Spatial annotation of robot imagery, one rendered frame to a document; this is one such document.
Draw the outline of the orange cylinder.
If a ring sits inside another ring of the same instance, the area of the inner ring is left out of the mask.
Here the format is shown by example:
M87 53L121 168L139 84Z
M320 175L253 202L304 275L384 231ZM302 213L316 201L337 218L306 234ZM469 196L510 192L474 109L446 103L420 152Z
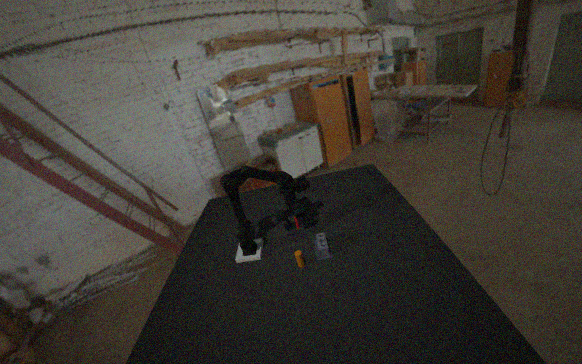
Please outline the orange cylinder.
M305 264L304 264L304 257L303 257L302 252L300 250L297 250L295 252L295 257L297 259L297 262L298 262L299 267L301 267L301 268L304 267L305 266Z

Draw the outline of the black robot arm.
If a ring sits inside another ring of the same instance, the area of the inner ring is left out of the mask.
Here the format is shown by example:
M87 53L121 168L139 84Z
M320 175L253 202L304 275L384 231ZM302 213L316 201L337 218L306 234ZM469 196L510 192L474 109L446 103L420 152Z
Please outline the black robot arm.
M247 221L239 199L238 187L243 185L248 178L271 181L283 186L279 186L277 192L283 194L285 200L295 198L295 192L300 193L310 187L305 176L294 180L291 175L284 171L271 172L248 167L247 165L221 177L220 183L228 195L238 221L239 233L237 238L240 242L239 246L243 251L243 256L254 255L257 251L257 244L253 240L256 234L254 226L250 220ZM297 203L290 203L290 211L293 212L295 218L299 218L308 211L308 205L301 204L300 200L297 200Z

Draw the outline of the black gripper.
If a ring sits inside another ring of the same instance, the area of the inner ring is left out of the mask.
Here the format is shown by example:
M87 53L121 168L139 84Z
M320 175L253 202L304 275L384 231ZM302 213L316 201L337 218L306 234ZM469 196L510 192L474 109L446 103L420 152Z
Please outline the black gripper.
M284 199L284 198L283 198L283 199ZM291 199L291 200L285 200L285 199L284 199L284 201L285 201L285 204L286 204L285 206L287 207L287 210L285 210L285 211L282 211L282 210L280 209L280 210L276 211L276 212L274 213L274 216L275 216L275 218L276 218L276 219L277 219L279 222L286 221L286 222L287 222L287 223L288 223L288 224L291 226L291 224L290 224L290 221L289 221L289 218L287 217L287 214L291 213L291 211L290 211L290 203L291 203L291 202L293 202L293 203L297 203L297 200L298 200L298 199L296 198L296 196L295 196L295 198L293 198L293 199ZM307 204L307 205L308 205L308 208L309 208L310 206L312 206L312 202L311 202L311 200L310 200L310 199L308 199L307 197L304 197L304 198L300 199L300 202L301 202L301 204Z

